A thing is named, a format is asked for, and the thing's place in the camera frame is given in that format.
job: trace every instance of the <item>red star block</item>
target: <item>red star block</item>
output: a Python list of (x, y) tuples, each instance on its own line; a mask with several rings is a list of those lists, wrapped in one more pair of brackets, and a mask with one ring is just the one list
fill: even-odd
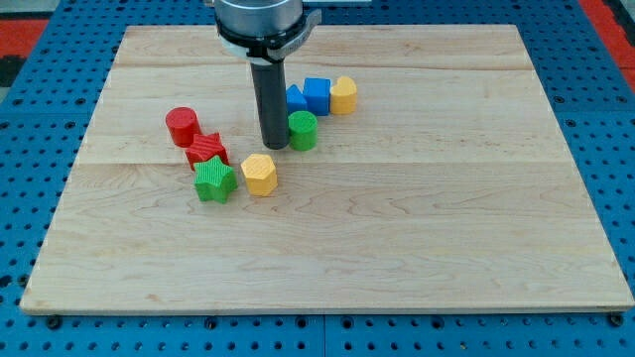
[(186, 156), (190, 162), (190, 169), (194, 171), (195, 163), (204, 163), (207, 160), (218, 155), (220, 160), (229, 165), (227, 151), (220, 142), (220, 134), (213, 133), (209, 135), (194, 134), (194, 140), (190, 147), (186, 150)]

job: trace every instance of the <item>wood grain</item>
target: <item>wood grain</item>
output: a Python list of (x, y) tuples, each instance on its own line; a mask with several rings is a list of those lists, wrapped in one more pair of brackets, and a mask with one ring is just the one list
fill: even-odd
[[(488, 313), (633, 305), (512, 26), (319, 27), (288, 83), (357, 111), (269, 152), (212, 27), (126, 32), (21, 307), (32, 314)], [(199, 202), (164, 116), (267, 153), (279, 186)]]

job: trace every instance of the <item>3d printed block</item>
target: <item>3d printed block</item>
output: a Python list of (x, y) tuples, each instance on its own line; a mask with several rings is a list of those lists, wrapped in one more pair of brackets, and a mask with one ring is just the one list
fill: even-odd
[(252, 154), (240, 168), (252, 195), (268, 196), (278, 186), (276, 166), (269, 155)]
[(195, 163), (194, 188), (201, 201), (227, 201), (227, 195), (238, 188), (236, 174), (231, 166), (222, 162), (219, 156), (204, 163)]
[(186, 148), (191, 145), (195, 134), (200, 134), (196, 112), (191, 108), (178, 107), (166, 115), (166, 125), (175, 145)]
[(287, 89), (287, 113), (289, 115), (301, 111), (308, 110), (307, 100), (300, 92), (297, 85), (292, 85)]
[(305, 78), (303, 95), (310, 112), (319, 116), (328, 115), (330, 79)]
[(220, 156), (224, 164), (229, 165), (227, 150), (220, 142), (220, 134), (194, 135), (193, 143), (186, 149), (186, 156), (190, 162), (190, 168), (194, 170), (195, 163), (206, 162), (214, 156)]
[(350, 114), (357, 107), (357, 85), (347, 76), (341, 76), (330, 88), (330, 112), (332, 114)]
[(308, 111), (295, 112), (289, 116), (289, 131), (294, 150), (310, 150), (318, 141), (318, 119)]

